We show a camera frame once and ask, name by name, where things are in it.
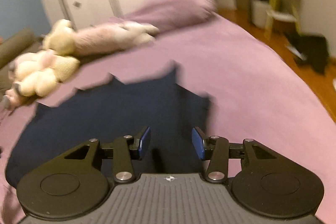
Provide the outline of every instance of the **wooden floor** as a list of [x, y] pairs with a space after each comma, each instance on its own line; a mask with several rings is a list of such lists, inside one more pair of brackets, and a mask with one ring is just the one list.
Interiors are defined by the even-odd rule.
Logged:
[[248, 23], [247, 13], [220, 9], [219, 14], [226, 19], [236, 23], [248, 31], [258, 40], [264, 42], [276, 51], [287, 65], [302, 79], [311, 90], [317, 95], [332, 119], [336, 122], [336, 91], [333, 86], [333, 79], [336, 78], [336, 62], [331, 60], [326, 69], [325, 76], [314, 72], [310, 67], [298, 67], [293, 60], [293, 54], [285, 47], [287, 39], [280, 33], [273, 33], [268, 41], [264, 37], [264, 30]]

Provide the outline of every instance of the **gray cushion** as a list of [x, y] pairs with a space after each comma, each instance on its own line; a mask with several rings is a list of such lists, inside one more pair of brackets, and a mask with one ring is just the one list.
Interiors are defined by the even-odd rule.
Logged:
[[0, 69], [16, 58], [21, 52], [35, 43], [34, 32], [23, 29], [0, 45]]

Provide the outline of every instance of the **black mechanical device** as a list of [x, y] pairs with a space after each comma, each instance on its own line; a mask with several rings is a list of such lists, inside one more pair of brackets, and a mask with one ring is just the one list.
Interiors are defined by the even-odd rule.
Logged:
[[[210, 160], [204, 174], [137, 178], [132, 160], [144, 157], [150, 137], [144, 128], [113, 143], [90, 139], [25, 175], [17, 187], [27, 215], [21, 223], [321, 223], [321, 180], [261, 143], [229, 143], [194, 128], [196, 152]], [[103, 159], [113, 159], [111, 179], [100, 172]], [[229, 159], [241, 159], [234, 178]]]

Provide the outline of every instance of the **chair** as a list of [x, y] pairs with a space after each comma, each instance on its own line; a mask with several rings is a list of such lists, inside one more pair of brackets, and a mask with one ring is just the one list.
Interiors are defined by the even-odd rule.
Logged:
[[269, 0], [265, 37], [271, 38], [274, 20], [295, 23], [296, 31], [301, 33], [300, 6], [301, 0]]

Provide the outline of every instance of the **pink bedsheet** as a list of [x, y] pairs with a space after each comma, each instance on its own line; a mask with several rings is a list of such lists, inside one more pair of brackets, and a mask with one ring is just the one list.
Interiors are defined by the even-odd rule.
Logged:
[[[317, 217], [336, 223], [336, 126], [309, 87], [269, 47], [216, 16], [208, 23], [163, 34], [153, 45], [111, 55], [83, 66], [77, 76], [40, 102], [58, 105], [73, 89], [98, 84], [110, 72], [122, 81], [159, 75], [170, 60], [182, 64], [182, 86], [213, 96], [208, 134], [231, 142], [253, 138], [315, 172], [325, 196]], [[4, 168], [35, 105], [17, 109], [0, 125], [0, 222], [23, 216]], [[230, 175], [239, 171], [230, 164]]]

